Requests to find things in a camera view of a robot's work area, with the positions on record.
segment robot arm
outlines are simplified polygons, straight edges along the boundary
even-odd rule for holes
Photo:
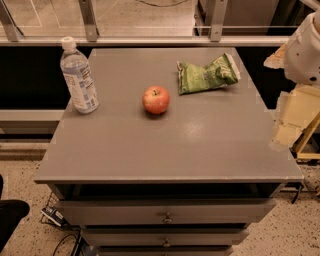
[[[273,142],[292,147],[320,112],[320,9],[306,17],[288,43],[264,65],[284,68],[296,88],[278,100]]]
[[[295,83],[320,85],[320,9],[309,14],[290,37],[284,71]]]

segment water bottle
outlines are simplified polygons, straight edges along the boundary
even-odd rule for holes
[[[60,67],[73,105],[82,114],[91,113],[98,108],[99,101],[88,59],[77,50],[72,37],[64,37],[61,42],[64,52]]]

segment chair leg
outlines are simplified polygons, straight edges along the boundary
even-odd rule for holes
[[[0,253],[29,210],[29,205],[24,201],[0,200]]]

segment red apple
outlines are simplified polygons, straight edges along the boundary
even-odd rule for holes
[[[170,103],[169,92],[162,86],[150,86],[143,94],[142,104],[152,114],[164,113]]]

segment green snack bag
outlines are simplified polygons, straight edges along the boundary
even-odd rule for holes
[[[178,62],[178,70],[180,95],[225,87],[240,79],[240,72],[227,53],[204,67]]]

